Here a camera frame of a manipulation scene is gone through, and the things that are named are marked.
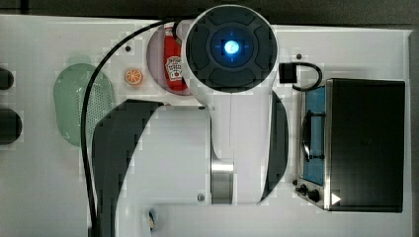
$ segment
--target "ketchup bottle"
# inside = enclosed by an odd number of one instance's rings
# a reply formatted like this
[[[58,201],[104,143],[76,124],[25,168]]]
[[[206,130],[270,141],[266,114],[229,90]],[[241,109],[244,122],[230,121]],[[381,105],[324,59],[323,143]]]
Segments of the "ketchup bottle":
[[[182,77],[181,46],[173,37],[173,23],[164,25],[164,74],[166,82],[173,91],[188,88]]]

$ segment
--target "black toaster oven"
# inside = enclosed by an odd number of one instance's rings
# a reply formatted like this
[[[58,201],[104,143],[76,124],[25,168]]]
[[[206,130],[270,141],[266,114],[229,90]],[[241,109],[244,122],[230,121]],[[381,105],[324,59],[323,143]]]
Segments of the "black toaster oven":
[[[332,211],[401,212],[404,82],[329,79],[301,104],[298,196]]]

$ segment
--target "orange fruit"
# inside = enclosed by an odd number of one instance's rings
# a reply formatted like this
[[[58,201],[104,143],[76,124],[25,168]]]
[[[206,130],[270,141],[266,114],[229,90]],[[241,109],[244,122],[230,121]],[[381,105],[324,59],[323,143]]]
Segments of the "orange fruit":
[[[142,73],[138,69],[130,69],[126,73],[126,82],[131,86],[137,86],[142,82]]]

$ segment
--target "oven glass window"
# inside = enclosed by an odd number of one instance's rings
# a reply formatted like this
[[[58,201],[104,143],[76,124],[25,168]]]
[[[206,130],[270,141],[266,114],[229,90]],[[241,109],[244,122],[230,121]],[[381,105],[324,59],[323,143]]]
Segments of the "oven glass window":
[[[320,87],[305,93],[305,114],[312,112],[312,115],[326,113],[325,88]],[[324,177],[324,117],[311,117],[311,139],[309,145],[309,159],[304,157],[303,174],[305,180],[323,186]]]

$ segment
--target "silver band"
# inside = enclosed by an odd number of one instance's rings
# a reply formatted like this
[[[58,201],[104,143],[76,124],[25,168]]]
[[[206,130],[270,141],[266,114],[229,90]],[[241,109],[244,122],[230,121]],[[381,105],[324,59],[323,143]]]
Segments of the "silver band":
[[[210,192],[212,204],[232,204],[234,162],[218,159],[214,153],[210,161]]]

